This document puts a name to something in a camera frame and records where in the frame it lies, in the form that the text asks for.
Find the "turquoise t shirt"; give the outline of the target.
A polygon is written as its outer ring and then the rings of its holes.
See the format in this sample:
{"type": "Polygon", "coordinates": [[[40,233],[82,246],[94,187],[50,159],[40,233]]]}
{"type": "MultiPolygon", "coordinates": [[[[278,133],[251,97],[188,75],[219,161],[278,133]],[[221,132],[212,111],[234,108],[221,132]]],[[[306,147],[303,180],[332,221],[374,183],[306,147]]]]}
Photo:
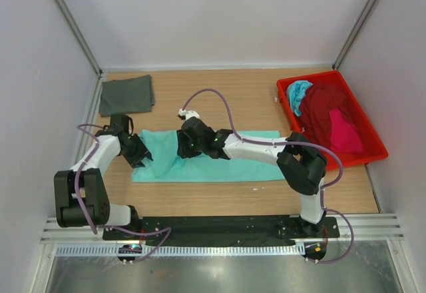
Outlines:
{"type": "Polygon", "coordinates": [[[153,159],[144,159],[144,166],[133,170],[133,182],[258,182],[284,179],[277,166],[264,162],[215,160],[205,154],[180,158],[177,155],[176,131],[143,130],[139,137],[153,159]]]}

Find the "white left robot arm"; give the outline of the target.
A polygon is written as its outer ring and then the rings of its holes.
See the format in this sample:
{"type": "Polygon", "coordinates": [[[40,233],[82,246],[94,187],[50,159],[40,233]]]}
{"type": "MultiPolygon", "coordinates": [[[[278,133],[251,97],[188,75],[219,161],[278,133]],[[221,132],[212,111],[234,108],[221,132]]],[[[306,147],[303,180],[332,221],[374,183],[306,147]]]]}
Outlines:
{"type": "Polygon", "coordinates": [[[143,167],[143,160],[152,160],[150,151],[134,132],[133,119],[128,115],[113,115],[108,125],[81,124],[77,129],[93,143],[82,159],[54,176],[58,225],[89,226],[95,234],[98,227],[118,227],[124,238],[135,239],[141,231],[135,207],[111,203],[103,176],[118,156],[131,168],[143,167]]]}

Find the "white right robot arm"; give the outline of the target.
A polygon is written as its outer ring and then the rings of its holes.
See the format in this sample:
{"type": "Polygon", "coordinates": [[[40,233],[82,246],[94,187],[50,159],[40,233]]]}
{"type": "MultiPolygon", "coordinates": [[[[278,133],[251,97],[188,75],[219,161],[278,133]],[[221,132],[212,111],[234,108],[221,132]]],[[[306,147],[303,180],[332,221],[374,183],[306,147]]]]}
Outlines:
{"type": "Polygon", "coordinates": [[[327,159],[308,145],[300,133],[289,138],[260,139],[230,129],[215,131],[197,112],[180,109],[183,120],[178,135],[178,156],[194,158],[205,154],[212,159],[254,160],[279,168],[289,186],[300,196],[299,225],[303,234],[315,237],[325,228],[323,194],[327,159]]]}

